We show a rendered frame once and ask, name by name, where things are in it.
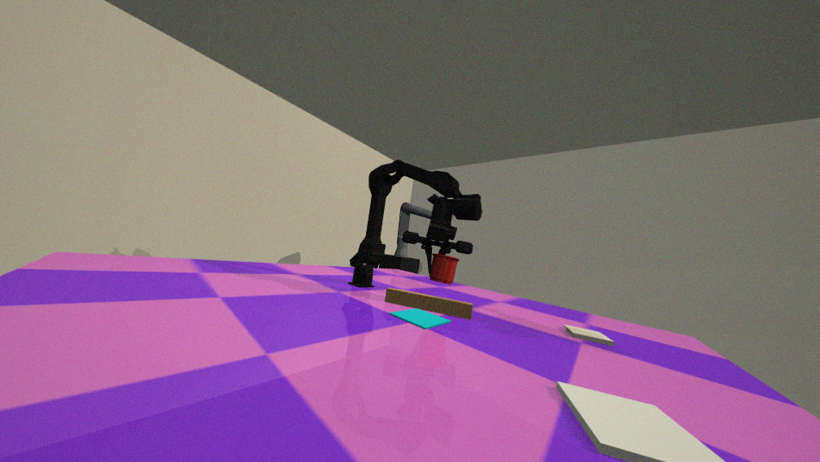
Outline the red cup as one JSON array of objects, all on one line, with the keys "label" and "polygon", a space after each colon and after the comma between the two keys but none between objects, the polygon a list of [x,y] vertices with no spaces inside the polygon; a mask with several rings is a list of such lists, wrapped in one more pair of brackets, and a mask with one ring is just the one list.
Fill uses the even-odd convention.
[{"label": "red cup", "polygon": [[434,257],[431,265],[430,280],[451,285],[454,280],[457,261],[460,260],[447,255],[432,255]]}]

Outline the tan wooden bar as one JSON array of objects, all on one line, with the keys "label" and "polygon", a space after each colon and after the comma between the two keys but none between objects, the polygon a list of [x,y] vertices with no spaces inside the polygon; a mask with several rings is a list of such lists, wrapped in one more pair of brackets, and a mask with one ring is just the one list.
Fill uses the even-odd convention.
[{"label": "tan wooden bar", "polygon": [[395,288],[386,289],[385,302],[472,320],[473,304]]}]

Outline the cream flat square block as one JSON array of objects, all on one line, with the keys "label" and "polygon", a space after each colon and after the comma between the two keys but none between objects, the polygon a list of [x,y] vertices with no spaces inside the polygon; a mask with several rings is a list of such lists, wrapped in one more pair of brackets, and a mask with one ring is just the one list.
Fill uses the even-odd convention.
[{"label": "cream flat square block", "polygon": [[599,331],[581,329],[569,325],[563,325],[563,329],[566,330],[573,338],[581,338],[587,341],[598,342],[614,347],[614,341],[607,338],[607,336]]}]

